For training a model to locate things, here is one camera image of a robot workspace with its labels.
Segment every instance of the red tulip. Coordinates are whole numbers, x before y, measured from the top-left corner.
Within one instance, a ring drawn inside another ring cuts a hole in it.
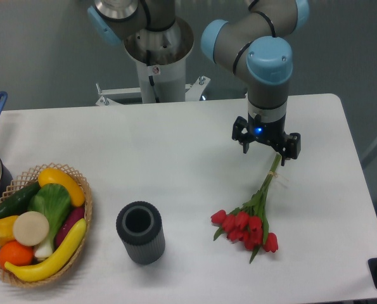
[[[244,211],[240,211],[238,213],[238,215],[236,216],[236,221],[235,221],[235,225],[237,228],[239,228],[240,230],[243,230],[246,226],[247,226],[247,223],[249,223],[249,214],[247,214],[246,212]]]
[[[250,238],[250,233],[247,230],[242,231],[242,235],[238,237],[239,241],[246,242]]]
[[[211,216],[211,222],[214,224],[221,224],[226,219],[226,211],[219,210],[217,213]]]
[[[224,222],[222,223],[222,229],[226,232],[229,233],[234,229],[234,215],[229,214]]]
[[[263,243],[263,230],[259,229],[259,230],[255,231],[255,232],[252,231],[250,233],[250,239],[256,245],[261,245]]]
[[[278,250],[277,236],[274,233],[269,233],[267,240],[263,245],[263,249],[265,250],[265,252],[276,252]]]
[[[254,247],[256,247],[256,244],[253,243],[251,239],[248,239],[247,241],[245,241],[245,248],[248,251],[253,251]]]
[[[232,242],[235,242],[237,239],[241,238],[242,235],[243,232],[236,228],[227,234],[227,238],[230,239]]]
[[[262,219],[260,217],[250,217],[249,218],[249,228],[251,231],[255,232],[262,228]]]

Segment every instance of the yellow banana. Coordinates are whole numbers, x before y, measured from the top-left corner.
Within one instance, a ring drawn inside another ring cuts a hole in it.
[[[25,282],[47,279],[57,273],[72,257],[79,247],[86,229],[86,220],[82,218],[74,224],[60,246],[45,261],[29,266],[15,266],[5,262],[5,268]]]

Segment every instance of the orange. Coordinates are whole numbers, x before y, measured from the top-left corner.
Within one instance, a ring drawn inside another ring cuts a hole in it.
[[[16,266],[26,266],[32,263],[34,251],[32,247],[24,246],[17,241],[6,243],[0,249],[0,266],[5,270],[5,262]]]

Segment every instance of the cucumber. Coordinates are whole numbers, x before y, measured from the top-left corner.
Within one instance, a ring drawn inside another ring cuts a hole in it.
[[[21,215],[28,210],[30,200],[41,189],[36,181],[31,185],[25,186],[6,198],[0,204],[0,219],[11,215]]]

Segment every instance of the fake vegetable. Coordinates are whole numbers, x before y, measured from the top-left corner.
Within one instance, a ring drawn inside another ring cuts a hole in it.
[[[84,208],[78,207],[71,211],[70,215],[67,217],[65,223],[60,228],[59,232],[57,232],[56,238],[54,239],[54,244],[56,248],[60,246],[61,242],[63,242],[64,238],[70,231],[70,229],[77,223],[80,219],[84,218]]]
[[[24,246],[35,246],[41,243],[48,233],[49,222],[39,212],[25,212],[13,224],[13,235]]]
[[[66,173],[56,168],[46,168],[38,176],[37,181],[41,187],[47,184],[62,185],[71,197],[74,207],[80,207],[86,199],[81,187]]]
[[[17,215],[5,217],[0,219],[0,246],[15,240],[13,236],[13,223],[18,218]]]
[[[0,266],[5,270],[5,263],[16,266],[26,266],[32,263],[34,251],[32,247],[24,246],[17,241],[6,243],[0,249]]]
[[[86,220],[82,218],[75,223],[59,248],[47,260],[36,265],[23,267],[6,262],[5,268],[25,282],[36,282],[47,279],[57,273],[69,261],[79,247],[86,230]]]
[[[29,186],[25,186],[7,197],[0,204],[0,219],[11,215],[20,215],[27,211],[30,199],[40,190],[37,182]]]
[[[44,260],[53,253],[53,242],[56,233],[70,213],[70,195],[66,188],[59,184],[47,184],[35,195],[29,204],[29,211],[43,214],[49,222],[48,236],[34,248],[38,260]]]

